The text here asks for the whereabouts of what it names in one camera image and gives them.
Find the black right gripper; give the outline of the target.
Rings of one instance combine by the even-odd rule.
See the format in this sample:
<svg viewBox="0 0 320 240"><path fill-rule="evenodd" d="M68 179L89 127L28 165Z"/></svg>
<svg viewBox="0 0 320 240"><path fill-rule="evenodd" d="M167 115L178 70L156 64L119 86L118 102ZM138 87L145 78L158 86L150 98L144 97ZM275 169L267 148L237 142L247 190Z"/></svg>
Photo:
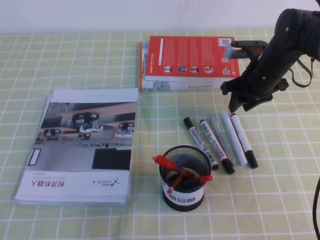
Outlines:
<svg viewBox="0 0 320 240"><path fill-rule="evenodd" d="M273 100L270 96L289 87L284 75L290 69L290 51L283 49L243 49L232 51L232 57L246 55L250 63L241 76L222 83L223 95L231 93L229 110L235 113L240 107L245 112Z"/></svg>

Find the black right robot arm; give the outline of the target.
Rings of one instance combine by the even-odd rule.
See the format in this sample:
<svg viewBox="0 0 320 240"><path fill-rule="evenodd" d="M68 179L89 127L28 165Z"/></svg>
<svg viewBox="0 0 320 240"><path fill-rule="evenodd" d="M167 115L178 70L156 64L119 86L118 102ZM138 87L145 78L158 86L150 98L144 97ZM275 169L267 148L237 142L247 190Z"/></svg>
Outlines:
<svg viewBox="0 0 320 240"><path fill-rule="evenodd" d="M222 83L223 95L231 94L229 110L249 111L269 102L273 93L289 87L284 75L302 55L320 59L320 13L301 9L284 10L275 25L269 42L236 40L227 45L229 59L249 58L250 63L241 76Z"/></svg>

